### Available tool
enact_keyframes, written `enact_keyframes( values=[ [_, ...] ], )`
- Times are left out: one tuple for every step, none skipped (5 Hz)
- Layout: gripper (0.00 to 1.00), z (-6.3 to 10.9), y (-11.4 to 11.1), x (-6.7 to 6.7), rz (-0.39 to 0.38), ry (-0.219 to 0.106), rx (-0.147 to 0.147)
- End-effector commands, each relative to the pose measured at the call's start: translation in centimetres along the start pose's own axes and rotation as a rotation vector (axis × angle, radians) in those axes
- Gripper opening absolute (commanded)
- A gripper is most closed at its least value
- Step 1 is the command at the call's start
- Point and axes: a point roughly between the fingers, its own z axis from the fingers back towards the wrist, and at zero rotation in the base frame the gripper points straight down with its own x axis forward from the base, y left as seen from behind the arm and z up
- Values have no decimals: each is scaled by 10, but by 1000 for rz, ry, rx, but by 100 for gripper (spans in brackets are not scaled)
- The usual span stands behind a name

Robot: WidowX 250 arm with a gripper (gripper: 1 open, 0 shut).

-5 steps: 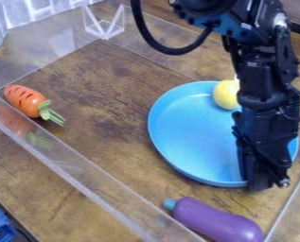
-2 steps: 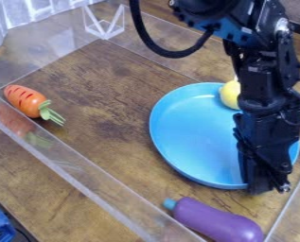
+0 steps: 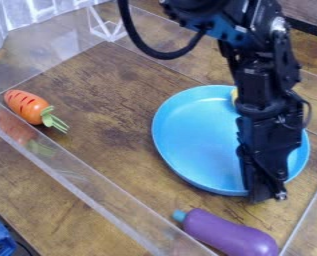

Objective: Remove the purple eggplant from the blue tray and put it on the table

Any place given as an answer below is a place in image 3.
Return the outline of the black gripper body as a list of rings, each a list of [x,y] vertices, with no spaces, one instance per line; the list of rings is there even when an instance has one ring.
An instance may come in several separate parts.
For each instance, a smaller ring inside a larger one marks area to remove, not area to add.
[[[289,155],[302,144],[304,105],[292,103],[272,116],[241,114],[236,123],[245,187],[282,187]]]

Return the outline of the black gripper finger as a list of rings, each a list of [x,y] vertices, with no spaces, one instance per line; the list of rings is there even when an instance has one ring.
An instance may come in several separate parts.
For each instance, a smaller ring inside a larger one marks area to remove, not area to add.
[[[288,199],[288,190],[282,183],[273,185],[273,193],[277,201],[284,201]]]
[[[241,158],[244,187],[248,190],[249,202],[261,203],[274,197],[272,177],[266,168],[252,158]]]

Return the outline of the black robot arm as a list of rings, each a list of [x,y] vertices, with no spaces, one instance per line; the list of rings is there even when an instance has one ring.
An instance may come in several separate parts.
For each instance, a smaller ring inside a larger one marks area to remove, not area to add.
[[[249,201],[288,198],[288,157],[301,146],[310,104],[277,0],[159,0],[170,19],[218,39],[237,86],[237,155]]]

